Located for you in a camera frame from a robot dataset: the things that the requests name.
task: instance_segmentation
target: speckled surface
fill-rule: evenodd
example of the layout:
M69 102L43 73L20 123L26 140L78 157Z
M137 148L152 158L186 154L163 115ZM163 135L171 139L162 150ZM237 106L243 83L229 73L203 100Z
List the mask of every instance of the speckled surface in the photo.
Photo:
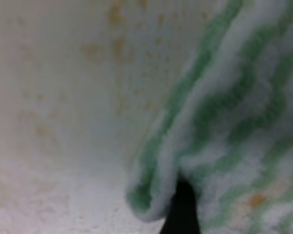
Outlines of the speckled surface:
M0 0L0 234L147 234L126 171L216 0Z

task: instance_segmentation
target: towel fold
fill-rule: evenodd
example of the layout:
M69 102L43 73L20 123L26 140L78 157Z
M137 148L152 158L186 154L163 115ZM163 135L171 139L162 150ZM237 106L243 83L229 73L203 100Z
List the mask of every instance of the towel fold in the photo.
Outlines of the towel fold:
M138 218L166 215L178 179L203 234L293 234L293 0L227 0L130 175Z

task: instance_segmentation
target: white sink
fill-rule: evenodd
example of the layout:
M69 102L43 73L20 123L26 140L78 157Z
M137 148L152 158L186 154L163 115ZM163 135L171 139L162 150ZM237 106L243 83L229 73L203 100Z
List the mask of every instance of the white sink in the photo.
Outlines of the white sink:
M123 201L216 0L0 0L0 234L155 234Z

